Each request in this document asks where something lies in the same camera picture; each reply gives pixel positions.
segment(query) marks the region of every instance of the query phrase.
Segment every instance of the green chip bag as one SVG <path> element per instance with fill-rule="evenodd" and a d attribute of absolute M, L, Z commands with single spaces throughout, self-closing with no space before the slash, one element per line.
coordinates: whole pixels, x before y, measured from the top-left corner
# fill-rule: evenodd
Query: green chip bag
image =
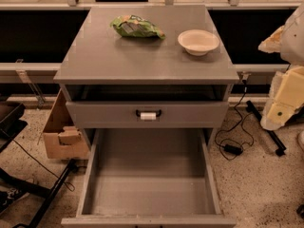
<path fill-rule="evenodd" d="M 164 33 L 151 22 L 136 15 L 119 16 L 111 24 L 121 36 L 165 38 Z"/>

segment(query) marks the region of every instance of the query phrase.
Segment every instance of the open cardboard box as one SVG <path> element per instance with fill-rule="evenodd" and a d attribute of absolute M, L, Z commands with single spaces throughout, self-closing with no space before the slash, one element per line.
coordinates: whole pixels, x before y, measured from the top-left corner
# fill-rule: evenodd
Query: open cardboard box
<path fill-rule="evenodd" d="M 87 160 L 89 147 L 83 134 L 73 125 L 60 90 L 43 131 L 49 159 Z"/>

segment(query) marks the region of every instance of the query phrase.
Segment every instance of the terrazzo floor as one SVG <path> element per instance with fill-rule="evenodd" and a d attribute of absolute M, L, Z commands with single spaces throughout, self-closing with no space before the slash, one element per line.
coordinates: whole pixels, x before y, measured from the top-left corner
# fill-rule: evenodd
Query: terrazzo floor
<path fill-rule="evenodd" d="M 247 115 L 244 107 L 239 111 L 243 116 Z M 44 166 L 59 175 L 67 161 L 48 159 L 41 138 L 49 113 L 49 109 L 27 109 L 22 119 L 28 126 L 15 140 Z M 238 119 L 236 111 L 230 109 L 222 129 L 231 128 Z M 277 130 L 277 136 L 287 147 L 283 157 L 275 154 L 275 144 L 261 129 L 253 115 L 245 119 L 243 127 L 253 135 L 254 144 L 245 144 L 245 151 L 240 156 L 227 161 L 215 145 L 210 149 L 220 208 L 224 216 L 235 219 L 237 228 L 304 227 L 304 220 L 295 211 L 304 203 L 304 152 L 296 140 L 297 134 L 304 128 L 303 124 Z M 220 142 L 224 138 L 240 143 L 252 140 L 241 126 L 232 132 L 218 135 L 217 141 Z M 86 165 L 86 161 L 79 161 L 77 164 Z M 0 153 L 0 166 L 20 179 L 34 177 L 45 187 L 50 187 L 56 181 L 56 178 L 14 142 Z M 80 168 L 77 173 L 68 176 L 66 181 L 75 186 L 75 191 L 71 192 L 63 186 L 38 227 L 61 227 L 62 218 L 75 217 L 85 171 Z M 0 216 L 0 227 L 8 228 L 18 223 L 29 224 L 42 201 L 33 195 L 19 200 Z"/>

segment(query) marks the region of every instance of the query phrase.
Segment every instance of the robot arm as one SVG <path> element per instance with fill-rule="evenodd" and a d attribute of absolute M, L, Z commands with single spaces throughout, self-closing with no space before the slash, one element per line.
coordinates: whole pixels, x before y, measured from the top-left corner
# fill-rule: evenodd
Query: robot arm
<path fill-rule="evenodd" d="M 304 105 L 304 4 L 258 49 L 280 52 L 292 68 L 276 73 L 260 122 L 267 130 L 277 130 Z"/>

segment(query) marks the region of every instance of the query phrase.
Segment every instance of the closed drawer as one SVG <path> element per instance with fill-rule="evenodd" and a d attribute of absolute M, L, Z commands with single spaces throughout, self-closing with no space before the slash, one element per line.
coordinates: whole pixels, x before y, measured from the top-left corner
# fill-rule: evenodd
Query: closed drawer
<path fill-rule="evenodd" d="M 71 228 L 228 228 L 202 130 L 104 129 Z"/>
<path fill-rule="evenodd" d="M 220 127 L 226 102 L 68 102 L 66 107 L 79 128 L 111 127 Z M 154 114 L 144 119 L 139 114 Z"/>

